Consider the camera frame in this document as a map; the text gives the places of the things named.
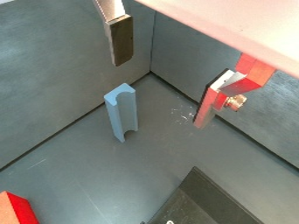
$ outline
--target red object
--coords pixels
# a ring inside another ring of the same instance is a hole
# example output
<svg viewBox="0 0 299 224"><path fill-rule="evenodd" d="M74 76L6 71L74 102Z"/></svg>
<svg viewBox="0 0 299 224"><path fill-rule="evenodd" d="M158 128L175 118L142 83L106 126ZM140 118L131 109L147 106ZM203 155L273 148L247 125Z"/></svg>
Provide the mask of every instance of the red object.
<svg viewBox="0 0 299 224"><path fill-rule="evenodd" d="M221 91L229 96L242 95L246 92L262 88L277 71L273 66L254 59L245 53L241 54L237 70L247 76L245 79L238 80L231 85L221 89Z"/></svg>
<svg viewBox="0 0 299 224"><path fill-rule="evenodd" d="M206 124L215 116L215 112L222 111L229 97L242 95L257 88L262 88L267 84L277 69L242 53L237 64L237 70L242 75L237 75L231 71L234 74L229 77L235 80L233 80L234 82L227 86L223 86L223 81L221 81L225 74L209 86L194 121L194 125L198 128L205 128Z"/></svg>
<svg viewBox="0 0 299 224"><path fill-rule="evenodd" d="M10 192L0 193L0 223L39 224L28 200Z"/></svg>

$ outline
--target black object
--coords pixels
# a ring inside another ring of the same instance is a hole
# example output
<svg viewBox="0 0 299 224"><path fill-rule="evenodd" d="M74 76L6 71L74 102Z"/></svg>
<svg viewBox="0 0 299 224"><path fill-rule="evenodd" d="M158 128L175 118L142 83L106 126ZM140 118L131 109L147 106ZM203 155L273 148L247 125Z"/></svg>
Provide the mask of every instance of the black object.
<svg viewBox="0 0 299 224"><path fill-rule="evenodd" d="M198 167L191 169L149 224L167 224L167 222L174 224L263 223Z"/></svg>

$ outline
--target gray metal bracket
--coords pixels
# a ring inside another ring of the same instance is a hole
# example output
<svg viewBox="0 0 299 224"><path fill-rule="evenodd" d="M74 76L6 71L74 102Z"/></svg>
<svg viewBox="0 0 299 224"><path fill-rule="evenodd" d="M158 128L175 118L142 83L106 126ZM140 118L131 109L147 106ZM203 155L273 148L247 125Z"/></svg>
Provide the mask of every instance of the gray metal bracket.
<svg viewBox="0 0 299 224"><path fill-rule="evenodd" d="M120 66L134 56L134 18L126 14L122 0L92 0L102 16L112 62Z"/></svg>
<svg viewBox="0 0 299 224"><path fill-rule="evenodd" d="M138 131L136 91L124 83L104 95L112 130L118 140L126 141L126 132Z"/></svg>

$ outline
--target floor scratch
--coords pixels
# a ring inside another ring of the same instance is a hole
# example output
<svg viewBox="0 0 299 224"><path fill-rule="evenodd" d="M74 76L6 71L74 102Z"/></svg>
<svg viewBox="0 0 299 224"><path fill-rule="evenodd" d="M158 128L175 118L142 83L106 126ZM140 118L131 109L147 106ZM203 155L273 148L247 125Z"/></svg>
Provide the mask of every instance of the floor scratch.
<svg viewBox="0 0 299 224"><path fill-rule="evenodd" d="M27 168L27 170L31 170L38 164L32 165L31 167Z"/></svg>
<svg viewBox="0 0 299 224"><path fill-rule="evenodd" d="M87 193L86 189L83 188L80 182L79 182L79 181L76 181L76 182L78 182L78 185L79 185L80 190L84 192L84 194L86 194L86 196L87 196L87 198L88 198L90 203L91 203L92 206L96 208L98 213L100 214L100 216L103 217L103 219L106 220L106 222L107 222L108 224L112 224L112 222L108 220L108 218L106 217L106 215L100 212L99 207L98 207L98 205L95 204L94 200L91 199L90 194Z"/></svg>

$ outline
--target light blue block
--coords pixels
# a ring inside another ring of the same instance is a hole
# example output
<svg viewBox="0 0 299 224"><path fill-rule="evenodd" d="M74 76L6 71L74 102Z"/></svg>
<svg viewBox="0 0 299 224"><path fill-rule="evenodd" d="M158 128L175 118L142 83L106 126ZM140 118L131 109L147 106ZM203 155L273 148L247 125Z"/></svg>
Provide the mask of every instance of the light blue block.
<svg viewBox="0 0 299 224"><path fill-rule="evenodd" d="M126 132L138 131L136 91L124 83L104 95L104 99L112 130L123 143Z"/></svg>

